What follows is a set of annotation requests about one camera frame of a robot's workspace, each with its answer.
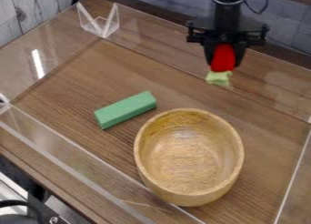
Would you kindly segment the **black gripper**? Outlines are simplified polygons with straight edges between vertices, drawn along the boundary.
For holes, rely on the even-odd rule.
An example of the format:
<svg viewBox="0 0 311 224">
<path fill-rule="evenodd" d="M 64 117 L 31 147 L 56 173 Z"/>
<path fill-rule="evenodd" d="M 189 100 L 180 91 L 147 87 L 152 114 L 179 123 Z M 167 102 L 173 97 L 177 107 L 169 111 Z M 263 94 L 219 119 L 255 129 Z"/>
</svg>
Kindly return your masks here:
<svg viewBox="0 0 311 224">
<path fill-rule="evenodd" d="M 236 21 L 217 22 L 212 17 L 192 19 L 185 24 L 188 28 L 187 42 L 204 45 L 204 56 L 211 65 L 215 44 L 232 44 L 236 56 L 236 66 L 245 55 L 247 46 L 260 46 L 265 42 L 269 26 L 241 16 Z"/>
</svg>

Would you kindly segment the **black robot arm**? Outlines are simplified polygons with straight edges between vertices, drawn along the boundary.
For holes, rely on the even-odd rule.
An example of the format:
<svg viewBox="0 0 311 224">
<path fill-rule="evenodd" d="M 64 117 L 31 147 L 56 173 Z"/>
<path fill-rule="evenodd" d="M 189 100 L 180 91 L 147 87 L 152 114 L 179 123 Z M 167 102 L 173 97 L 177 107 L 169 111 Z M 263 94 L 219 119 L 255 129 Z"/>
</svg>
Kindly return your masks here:
<svg viewBox="0 0 311 224">
<path fill-rule="evenodd" d="M 241 14 L 247 0 L 212 0 L 213 12 L 187 22 L 187 42 L 203 46 L 209 69 L 232 71 L 239 67 L 247 48 L 261 46 L 269 26 Z"/>
</svg>

